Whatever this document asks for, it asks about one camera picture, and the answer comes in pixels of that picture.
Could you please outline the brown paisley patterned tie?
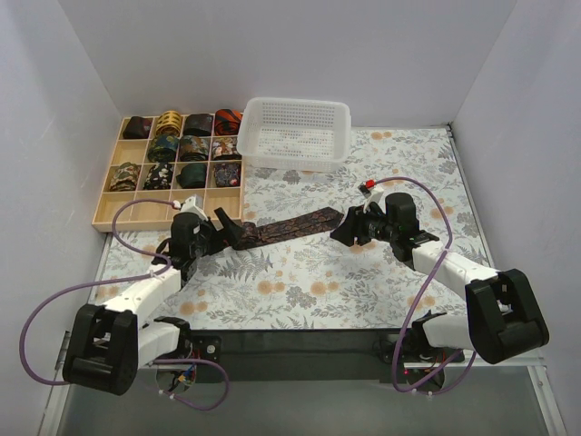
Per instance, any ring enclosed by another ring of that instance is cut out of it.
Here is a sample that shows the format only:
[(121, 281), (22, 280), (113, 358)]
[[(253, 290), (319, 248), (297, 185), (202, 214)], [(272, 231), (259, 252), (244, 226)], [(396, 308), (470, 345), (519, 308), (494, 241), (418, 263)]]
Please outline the brown paisley patterned tie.
[(243, 223), (241, 236), (233, 240), (231, 247), (238, 251), (248, 250), (330, 232), (340, 224), (342, 218), (343, 213), (325, 207), (312, 213), (261, 226), (255, 223)]

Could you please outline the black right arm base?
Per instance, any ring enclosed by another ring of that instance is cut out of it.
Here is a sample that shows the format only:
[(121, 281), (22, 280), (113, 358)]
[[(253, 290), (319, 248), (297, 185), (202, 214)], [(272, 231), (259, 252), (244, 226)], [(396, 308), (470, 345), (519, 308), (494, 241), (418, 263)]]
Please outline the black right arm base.
[[(372, 354), (388, 366), (392, 364), (396, 337), (378, 337), (371, 344)], [(450, 348), (427, 348), (421, 351), (410, 339), (405, 339), (401, 345), (397, 381), (411, 386), (423, 377), (436, 372), (437, 367), (455, 352)]]

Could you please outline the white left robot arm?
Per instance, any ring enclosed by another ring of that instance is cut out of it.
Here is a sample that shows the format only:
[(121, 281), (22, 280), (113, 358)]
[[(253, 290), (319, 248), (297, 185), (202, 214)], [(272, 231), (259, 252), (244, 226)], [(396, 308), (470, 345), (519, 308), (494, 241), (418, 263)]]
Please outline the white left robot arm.
[(152, 252), (144, 276), (109, 302), (78, 310), (64, 358), (66, 382), (122, 395), (147, 363), (218, 365), (213, 358), (191, 357), (195, 341), (189, 323), (173, 317), (149, 319), (182, 289), (202, 257), (240, 239), (242, 228), (222, 208), (215, 214), (220, 229), (196, 207), (175, 214), (171, 235)]

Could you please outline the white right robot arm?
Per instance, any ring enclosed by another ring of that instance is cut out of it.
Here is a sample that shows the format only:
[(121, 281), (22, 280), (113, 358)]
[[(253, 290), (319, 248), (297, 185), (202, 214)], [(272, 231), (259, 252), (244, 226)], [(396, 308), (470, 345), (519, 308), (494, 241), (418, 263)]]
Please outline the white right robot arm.
[(346, 246), (386, 242), (398, 261), (431, 275), (466, 302), (464, 316), (432, 313), (411, 324), (404, 340), (418, 359), (431, 361), (449, 348), (472, 350), (495, 364), (548, 343), (547, 324), (523, 272), (501, 272), (447, 250), (420, 229), (409, 194), (390, 194), (385, 203), (349, 208), (330, 236)]

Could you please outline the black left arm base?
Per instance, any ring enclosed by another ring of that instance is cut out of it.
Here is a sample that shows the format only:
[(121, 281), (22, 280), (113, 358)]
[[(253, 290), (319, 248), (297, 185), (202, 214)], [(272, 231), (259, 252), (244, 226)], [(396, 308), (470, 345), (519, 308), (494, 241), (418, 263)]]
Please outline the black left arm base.
[[(163, 354), (160, 359), (199, 359), (218, 363), (220, 347), (220, 341), (216, 338), (195, 337), (192, 342), (186, 342), (184, 349)], [(221, 383), (223, 377), (211, 365), (186, 363), (157, 366), (155, 381), (160, 389), (171, 393), (185, 393), (196, 384)]]

